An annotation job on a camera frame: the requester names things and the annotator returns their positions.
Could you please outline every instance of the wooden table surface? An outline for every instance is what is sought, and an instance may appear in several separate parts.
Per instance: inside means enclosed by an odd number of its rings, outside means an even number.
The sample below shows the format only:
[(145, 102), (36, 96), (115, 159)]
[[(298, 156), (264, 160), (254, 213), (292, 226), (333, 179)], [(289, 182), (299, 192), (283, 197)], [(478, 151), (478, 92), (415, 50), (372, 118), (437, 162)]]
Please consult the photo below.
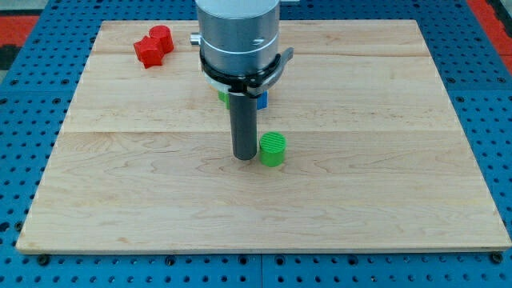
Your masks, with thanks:
[[(175, 51), (132, 44), (168, 25)], [(196, 22), (104, 22), (17, 243), (27, 254), (387, 253), (511, 246), (415, 21), (282, 21), (258, 112), (288, 141), (235, 159)]]

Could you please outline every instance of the wood grain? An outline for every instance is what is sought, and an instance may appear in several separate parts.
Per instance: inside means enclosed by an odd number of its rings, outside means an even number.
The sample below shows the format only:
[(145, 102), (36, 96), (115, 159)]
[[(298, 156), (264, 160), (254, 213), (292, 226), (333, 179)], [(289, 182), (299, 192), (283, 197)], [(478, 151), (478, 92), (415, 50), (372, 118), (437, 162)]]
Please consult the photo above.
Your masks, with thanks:
[[(173, 31), (164, 66), (132, 43)], [(27, 254), (383, 253), (512, 244), (414, 21), (282, 22), (296, 55), (241, 162), (188, 43), (104, 22), (17, 248)]]

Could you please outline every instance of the metal cylinder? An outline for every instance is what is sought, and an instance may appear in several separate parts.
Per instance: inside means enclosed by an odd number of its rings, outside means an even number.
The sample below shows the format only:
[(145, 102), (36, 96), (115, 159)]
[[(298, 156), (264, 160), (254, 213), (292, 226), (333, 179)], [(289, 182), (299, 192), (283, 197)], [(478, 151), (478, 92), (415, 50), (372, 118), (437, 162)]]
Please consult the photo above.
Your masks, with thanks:
[(240, 160), (251, 160), (258, 151), (257, 100), (230, 94), (229, 101), (233, 155)]
[(201, 53), (217, 71), (256, 74), (278, 53), (279, 0), (196, 0)]

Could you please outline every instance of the black cylindrical rod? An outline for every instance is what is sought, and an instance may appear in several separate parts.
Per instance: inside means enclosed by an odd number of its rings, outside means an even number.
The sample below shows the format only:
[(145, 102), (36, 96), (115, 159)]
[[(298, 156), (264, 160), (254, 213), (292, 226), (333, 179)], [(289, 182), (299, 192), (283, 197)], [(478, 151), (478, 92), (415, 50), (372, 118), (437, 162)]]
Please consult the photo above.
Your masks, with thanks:
[(240, 160), (251, 160), (258, 150), (256, 99), (230, 94), (229, 101), (233, 154)]

